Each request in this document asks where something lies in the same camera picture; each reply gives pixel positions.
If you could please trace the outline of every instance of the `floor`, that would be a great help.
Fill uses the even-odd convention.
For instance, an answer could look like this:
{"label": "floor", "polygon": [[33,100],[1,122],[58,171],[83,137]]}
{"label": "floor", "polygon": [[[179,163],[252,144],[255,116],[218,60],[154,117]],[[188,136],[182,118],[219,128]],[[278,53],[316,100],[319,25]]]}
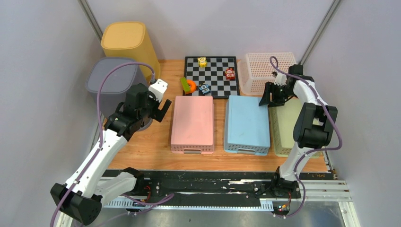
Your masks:
{"label": "floor", "polygon": [[[182,95],[179,78],[184,74],[184,60],[163,60],[161,79],[168,83],[165,99],[173,103],[161,123],[133,135],[115,156],[110,169],[133,167],[143,170],[264,171],[274,172],[286,158],[274,155],[273,146],[267,156],[228,154],[223,150],[226,99],[215,99],[215,152],[212,155],[180,155],[170,151],[172,107],[176,96]],[[303,172],[327,172],[324,158],[312,158]]]}
{"label": "floor", "polygon": [[[298,208],[299,202],[291,203]],[[124,209],[102,209],[90,227],[98,226],[110,218],[127,213]],[[306,202],[299,214],[286,220],[274,218],[265,211],[212,211],[212,210],[152,210],[149,213],[123,215],[107,222],[105,227],[344,227],[337,202]]]}

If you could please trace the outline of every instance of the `red toy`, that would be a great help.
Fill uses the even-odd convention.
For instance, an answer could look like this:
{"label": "red toy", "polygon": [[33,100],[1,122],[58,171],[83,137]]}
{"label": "red toy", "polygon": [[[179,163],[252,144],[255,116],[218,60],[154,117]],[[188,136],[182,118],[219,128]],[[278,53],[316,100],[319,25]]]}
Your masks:
{"label": "red toy", "polygon": [[226,79],[228,80],[234,80],[235,79],[235,73],[232,68],[226,69]]}

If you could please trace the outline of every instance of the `yellow lid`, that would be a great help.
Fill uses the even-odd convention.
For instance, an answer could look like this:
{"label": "yellow lid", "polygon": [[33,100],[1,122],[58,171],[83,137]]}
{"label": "yellow lid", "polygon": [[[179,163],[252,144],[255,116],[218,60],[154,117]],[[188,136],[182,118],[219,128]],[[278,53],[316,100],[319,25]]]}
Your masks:
{"label": "yellow lid", "polygon": [[107,26],[102,37],[106,49],[131,49],[139,46],[145,36],[145,25],[139,21],[115,22]]}

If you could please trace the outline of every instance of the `white wall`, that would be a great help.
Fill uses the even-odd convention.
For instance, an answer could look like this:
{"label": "white wall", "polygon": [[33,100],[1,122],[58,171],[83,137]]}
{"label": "white wall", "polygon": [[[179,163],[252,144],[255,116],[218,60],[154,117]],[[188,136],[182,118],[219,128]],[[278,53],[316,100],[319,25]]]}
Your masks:
{"label": "white wall", "polygon": [[88,0],[101,27],[145,23],[159,59],[304,54],[332,0]]}
{"label": "white wall", "polygon": [[76,0],[0,5],[0,226],[48,226],[94,136],[84,84],[103,51]]}
{"label": "white wall", "polygon": [[399,9],[399,1],[343,1],[305,69],[339,110],[344,147],[330,157],[363,227],[401,220]]}

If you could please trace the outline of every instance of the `gray bin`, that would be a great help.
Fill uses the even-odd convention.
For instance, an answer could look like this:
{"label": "gray bin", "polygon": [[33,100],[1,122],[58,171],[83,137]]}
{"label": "gray bin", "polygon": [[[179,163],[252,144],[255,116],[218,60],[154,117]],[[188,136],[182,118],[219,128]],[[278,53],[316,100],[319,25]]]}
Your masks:
{"label": "gray bin", "polygon": [[[94,66],[85,83],[86,89],[96,102],[97,91],[106,75],[124,63],[135,62],[131,58],[106,57],[99,60]],[[108,118],[115,112],[117,105],[125,101],[127,90],[135,84],[142,83],[148,87],[142,71],[138,65],[128,65],[116,70],[106,80],[100,94],[100,111]]]}

